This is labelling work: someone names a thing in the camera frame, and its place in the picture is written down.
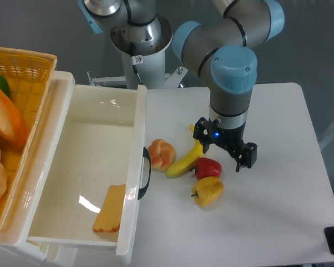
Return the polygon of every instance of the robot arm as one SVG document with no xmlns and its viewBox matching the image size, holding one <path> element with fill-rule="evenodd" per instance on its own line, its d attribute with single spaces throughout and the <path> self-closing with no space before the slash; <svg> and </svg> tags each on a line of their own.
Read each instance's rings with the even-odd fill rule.
<svg viewBox="0 0 334 267">
<path fill-rule="evenodd" d="M 195 124 L 193 137 L 201 142 L 203 152 L 210 144 L 227 150 L 239 171 L 242 166 L 251 168 L 257 158 L 257 145 L 243 142 L 257 76 L 257 58 L 249 47 L 280 33 L 284 14 L 274 0 L 214 3 L 218 3 L 224 19 L 212 27 L 193 21 L 181 25 L 175 32 L 172 48 L 210 89 L 209 119 L 201 118 Z"/>
<path fill-rule="evenodd" d="M 163 88 L 164 51 L 172 39 L 168 21 L 156 14 L 156 0 L 78 0 L 93 32 L 110 31 L 120 51 L 126 85 Z"/>
</svg>

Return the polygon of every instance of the white table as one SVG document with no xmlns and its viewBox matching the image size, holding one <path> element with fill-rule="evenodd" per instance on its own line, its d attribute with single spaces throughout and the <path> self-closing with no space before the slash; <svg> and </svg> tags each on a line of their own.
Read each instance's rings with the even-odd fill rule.
<svg viewBox="0 0 334 267">
<path fill-rule="evenodd" d="M 208 117 L 209 90 L 150 90 L 146 146 L 162 138 L 181 157 L 188 130 Z M 153 172 L 140 203 L 131 267 L 269 266 L 334 261 L 323 229 L 334 226 L 334 197 L 301 88 L 256 85 L 245 142 L 258 145 L 251 169 L 211 145 L 223 165 L 225 191 L 200 209 L 190 197 L 193 174 L 167 179 Z M 101 251 L 79 251 L 75 266 L 115 266 Z"/>
</svg>

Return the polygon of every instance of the cheese slice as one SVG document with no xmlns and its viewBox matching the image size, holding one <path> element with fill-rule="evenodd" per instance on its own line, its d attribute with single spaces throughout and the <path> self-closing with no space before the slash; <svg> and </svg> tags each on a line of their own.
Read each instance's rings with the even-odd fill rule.
<svg viewBox="0 0 334 267">
<path fill-rule="evenodd" d="M 119 230 L 125 188 L 126 184 L 109 186 L 104 203 L 93 224 L 94 232 L 114 233 Z"/>
</svg>

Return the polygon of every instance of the pepper stem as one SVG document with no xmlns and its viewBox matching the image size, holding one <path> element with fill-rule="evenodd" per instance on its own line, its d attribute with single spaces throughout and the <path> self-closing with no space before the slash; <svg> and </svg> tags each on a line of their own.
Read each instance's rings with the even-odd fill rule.
<svg viewBox="0 0 334 267">
<path fill-rule="evenodd" d="M 198 191 L 195 191 L 195 193 L 191 195 L 191 197 L 193 197 L 193 196 L 199 197 Z"/>
</svg>

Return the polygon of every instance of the red bell pepper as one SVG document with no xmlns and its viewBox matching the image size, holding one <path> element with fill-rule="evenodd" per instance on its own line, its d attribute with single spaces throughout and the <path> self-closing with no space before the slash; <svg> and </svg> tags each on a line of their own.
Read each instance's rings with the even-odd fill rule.
<svg viewBox="0 0 334 267">
<path fill-rule="evenodd" d="M 219 162 L 209 159 L 207 157 L 200 157 L 197 159 L 194 168 L 194 174 L 198 180 L 205 177 L 215 176 L 219 177 L 222 173 L 222 166 Z"/>
</svg>

